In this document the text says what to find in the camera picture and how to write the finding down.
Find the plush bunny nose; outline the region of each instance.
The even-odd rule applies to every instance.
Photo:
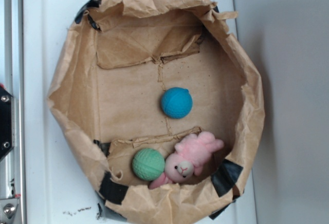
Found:
[[[194,170],[194,166],[189,161],[182,161],[177,166],[177,171],[183,176],[188,176],[192,174],[193,170]]]

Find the white plastic surface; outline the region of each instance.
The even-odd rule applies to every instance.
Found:
[[[99,199],[76,163],[45,99],[67,28],[88,0],[24,0],[24,83],[28,223],[119,223],[96,219]],[[218,1],[232,11],[232,0]],[[228,21],[235,32],[235,22]],[[252,178],[245,195],[215,221],[254,224]]]

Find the plush bunny face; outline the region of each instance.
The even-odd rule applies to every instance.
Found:
[[[182,156],[173,153],[166,159],[164,173],[172,181],[182,183],[193,175],[194,166]]]

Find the black tape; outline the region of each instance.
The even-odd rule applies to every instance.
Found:
[[[101,31],[101,28],[99,27],[99,25],[93,20],[93,18],[88,14],[88,21],[90,23],[90,25],[95,29],[95,30],[99,30]]]
[[[85,10],[87,10],[89,7],[99,7],[99,5],[102,3],[102,0],[90,0],[87,2],[78,12],[76,18],[74,21],[79,24],[82,20],[83,14]]]
[[[215,12],[220,12],[220,11],[218,10],[218,6],[215,6],[213,9],[214,9]]]
[[[110,208],[105,206],[105,200],[102,199],[98,194],[99,203],[98,206],[98,213],[97,213],[97,219],[99,220],[101,217],[108,218],[112,220],[118,220],[122,222],[127,222],[127,219],[120,215],[119,213],[115,212],[114,210],[111,210]]]
[[[121,204],[128,191],[128,186],[111,181],[111,173],[106,172],[99,193],[114,204]]]
[[[217,210],[215,212],[213,212],[211,215],[209,215],[210,219],[215,220],[221,213],[223,213],[227,207],[229,207],[230,205],[226,205],[224,208]]]
[[[219,197],[228,193],[237,182],[243,167],[229,160],[224,160],[217,171],[211,175],[211,181]]]
[[[109,155],[109,147],[110,147],[111,143],[101,143],[98,140],[94,140],[94,144],[96,144],[102,150],[102,152],[104,153],[104,155],[106,157],[108,157],[108,155]]]

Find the pink plush bunny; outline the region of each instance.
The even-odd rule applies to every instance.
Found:
[[[166,159],[164,172],[149,185],[149,189],[167,183],[182,183],[193,173],[199,176],[203,166],[212,153],[222,149],[224,143],[210,132],[201,132],[198,136],[190,134],[175,145],[176,151]]]

